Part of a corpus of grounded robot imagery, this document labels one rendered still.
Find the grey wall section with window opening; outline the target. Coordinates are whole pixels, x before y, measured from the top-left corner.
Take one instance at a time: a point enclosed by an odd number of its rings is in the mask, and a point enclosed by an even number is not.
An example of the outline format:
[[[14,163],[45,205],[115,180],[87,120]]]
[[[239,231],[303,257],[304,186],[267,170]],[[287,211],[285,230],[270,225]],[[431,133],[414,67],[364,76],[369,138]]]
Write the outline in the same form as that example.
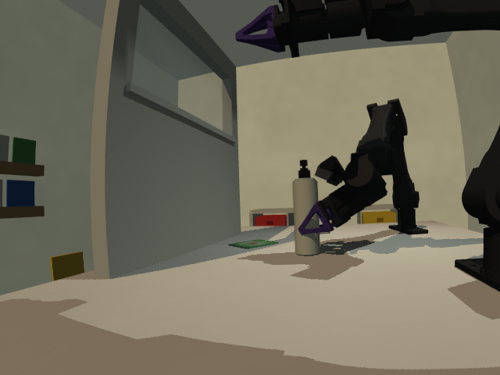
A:
[[[234,144],[126,92],[140,0],[107,0],[91,134],[95,276],[241,234],[236,66],[179,0],[155,0],[231,77]]]

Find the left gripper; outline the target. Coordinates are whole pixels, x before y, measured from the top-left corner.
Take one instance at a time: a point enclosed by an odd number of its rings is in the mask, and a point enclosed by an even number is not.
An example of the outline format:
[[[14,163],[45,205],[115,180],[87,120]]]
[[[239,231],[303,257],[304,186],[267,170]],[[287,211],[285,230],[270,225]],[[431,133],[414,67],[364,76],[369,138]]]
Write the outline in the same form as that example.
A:
[[[299,57],[298,43],[329,39],[327,21],[321,20],[327,16],[324,3],[323,9],[296,14],[290,14],[289,0],[279,3],[283,11],[278,5],[269,6],[235,34],[236,40],[274,52],[285,52],[285,45],[289,45],[291,57],[295,58]],[[266,34],[249,35],[265,29]]]

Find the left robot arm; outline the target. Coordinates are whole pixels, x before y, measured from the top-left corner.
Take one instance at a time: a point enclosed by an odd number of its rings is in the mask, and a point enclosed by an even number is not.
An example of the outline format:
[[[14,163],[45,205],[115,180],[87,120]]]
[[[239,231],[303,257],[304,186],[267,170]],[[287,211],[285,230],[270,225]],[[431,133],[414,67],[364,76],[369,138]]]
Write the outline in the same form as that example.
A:
[[[324,2],[327,16],[321,20],[327,21],[330,39],[360,36],[363,28],[367,39],[382,41],[411,41],[449,31],[500,30],[500,0]],[[289,0],[289,6],[290,14],[323,9],[322,0]],[[462,204],[479,223],[490,227],[484,228],[484,258],[457,259],[455,267],[500,292],[500,125],[479,167],[472,169]]]

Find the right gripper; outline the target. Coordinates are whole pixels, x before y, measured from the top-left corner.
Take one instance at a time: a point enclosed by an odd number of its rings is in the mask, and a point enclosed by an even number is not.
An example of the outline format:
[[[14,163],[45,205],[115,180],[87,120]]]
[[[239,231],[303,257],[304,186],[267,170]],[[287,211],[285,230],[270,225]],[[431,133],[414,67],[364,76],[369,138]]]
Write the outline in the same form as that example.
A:
[[[357,198],[343,205],[339,209],[336,209],[334,203],[330,199],[330,196],[327,196],[323,200],[315,203],[307,217],[302,222],[301,226],[298,228],[300,234],[331,232],[332,230],[334,230],[334,227],[338,228],[339,226],[348,222],[348,220],[351,219],[350,216],[354,216],[356,213],[366,208],[366,203],[364,203],[363,201],[358,202],[358,200],[360,199],[359,194],[356,194],[356,196]],[[320,224],[320,227],[317,228],[305,229],[305,226],[312,219],[315,213],[317,213],[322,224]],[[330,220],[332,220],[332,223],[330,222]]]

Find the clear glass window pane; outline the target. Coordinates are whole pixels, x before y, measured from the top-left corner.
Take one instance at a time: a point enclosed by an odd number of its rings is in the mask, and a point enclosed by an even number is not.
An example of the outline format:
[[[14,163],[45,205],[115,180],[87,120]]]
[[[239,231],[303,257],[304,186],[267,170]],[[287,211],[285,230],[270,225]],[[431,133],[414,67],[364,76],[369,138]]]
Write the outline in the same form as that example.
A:
[[[140,0],[132,83],[233,137],[231,77],[155,0]]]

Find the grey window sill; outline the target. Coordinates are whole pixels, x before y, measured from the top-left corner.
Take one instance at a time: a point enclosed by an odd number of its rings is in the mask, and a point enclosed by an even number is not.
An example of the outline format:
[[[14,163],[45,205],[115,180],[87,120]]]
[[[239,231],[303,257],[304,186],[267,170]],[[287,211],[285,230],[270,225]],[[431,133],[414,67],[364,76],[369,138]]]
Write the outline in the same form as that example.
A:
[[[145,100],[146,102],[149,102],[153,105],[158,106],[161,109],[166,110],[167,112],[170,112],[176,116],[179,116],[180,118],[187,120],[211,133],[214,133],[234,144],[237,144],[237,138],[230,136],[229,134],[223,132],[222,130],[214,127],[213,125],[205,122],[204,120],[199,119],[198,117],[190,114],[189,112],[184,111],[183,109],[173,105],[172,103],[160,98],[157,95],[154,95],[153,93],[146,91],[142,87],[137,86],[136,84],[133,83],[127,83],[127,88],[126,92],[129,94],[132,94],[140,99]]]

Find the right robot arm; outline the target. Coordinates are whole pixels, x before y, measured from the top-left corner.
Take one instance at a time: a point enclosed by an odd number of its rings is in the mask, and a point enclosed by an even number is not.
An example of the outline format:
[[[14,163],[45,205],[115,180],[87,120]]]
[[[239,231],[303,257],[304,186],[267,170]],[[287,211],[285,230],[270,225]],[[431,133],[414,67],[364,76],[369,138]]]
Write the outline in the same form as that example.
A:
[[[315,176],[334,186],[344,180],[345,185],[329,194],[339,209],[357,198],[356,194],[360,197],[358,202],[364,201],[367,207],[380,200],[388,192],[382,176],[392,175],[392,199],[394,209],[398,210],[398,225],[388,227],[405,234],[428,234],[428,230],[416,227],[416,210],[413,208],[419,207],[420,197],[405,160],[403,142],[408,130],[401,103],[397,98],[387,101],[386,105],[373,103],[366,108],[370,126],[359,140],[356,153],[351,154],[351,162],[344,170],[337,157],[332,155],[317,167]]]

